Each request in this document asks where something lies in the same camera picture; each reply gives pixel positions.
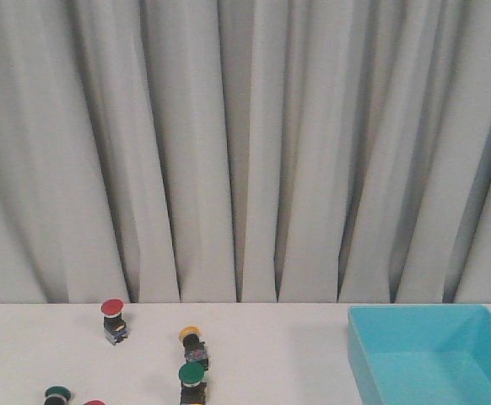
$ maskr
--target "red button cap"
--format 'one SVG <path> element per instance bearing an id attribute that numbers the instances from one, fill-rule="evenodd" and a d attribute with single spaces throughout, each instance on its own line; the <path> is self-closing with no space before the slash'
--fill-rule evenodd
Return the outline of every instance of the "red button cap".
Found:
<path id="1" fill-rule="evenodd" d="M 123 307 L 124 303 L 121 300 L 107 300 L 101 305 L 101 312 L 107 316 L 113 316 L 119 314 Z"/>

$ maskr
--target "curtain fold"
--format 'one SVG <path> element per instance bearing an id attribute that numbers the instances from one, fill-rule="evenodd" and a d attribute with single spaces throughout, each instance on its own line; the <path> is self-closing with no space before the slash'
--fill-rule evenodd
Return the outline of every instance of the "curtain fold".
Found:
<path id="1" fill-rule="evenodd" d="M 491 302 L 491 2 L 0 0 L 0 302 Z"/>

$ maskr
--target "tabletop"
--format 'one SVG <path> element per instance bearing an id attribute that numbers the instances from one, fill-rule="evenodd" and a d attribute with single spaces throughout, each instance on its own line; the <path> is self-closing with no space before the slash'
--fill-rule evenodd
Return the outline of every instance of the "tabletop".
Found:
<path id="1" fill-rule="evenodd" d="M 100 305 L 0 304 L 0 404 L 178 404 L 180 330 L 210 356 L 209 405 L 360 405 L 347 359 L 346 304 L 126 304 L 129 338 L 112 346 Z"/>

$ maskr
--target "green button cap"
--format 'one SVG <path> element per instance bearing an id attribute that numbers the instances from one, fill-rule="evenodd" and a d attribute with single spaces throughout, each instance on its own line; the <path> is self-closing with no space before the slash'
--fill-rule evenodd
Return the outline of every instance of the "green button cap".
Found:
<path id="1" fill-rule="evenodd" d="M 52 394 L 58 394 L 66 398 L 68 401 L 71 399 L 71 392 L 65 386 L 51 386 L 45 391 L 45 397 Z"/>
<path id="2" fill-rule="evenodd" d="M 204 367 L 196 362 L 185 363 L 178 371 L 178 378 L 184 384 L 195 384 L 204 377 Z"/>

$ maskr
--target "white curtain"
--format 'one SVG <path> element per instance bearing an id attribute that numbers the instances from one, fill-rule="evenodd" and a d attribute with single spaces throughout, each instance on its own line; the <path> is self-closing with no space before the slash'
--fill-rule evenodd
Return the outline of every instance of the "white curtain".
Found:
<path id="1" fill-rule="evenodd" d="M 0 0 L 0 302 L 491 302 L 491 1 Z"/>

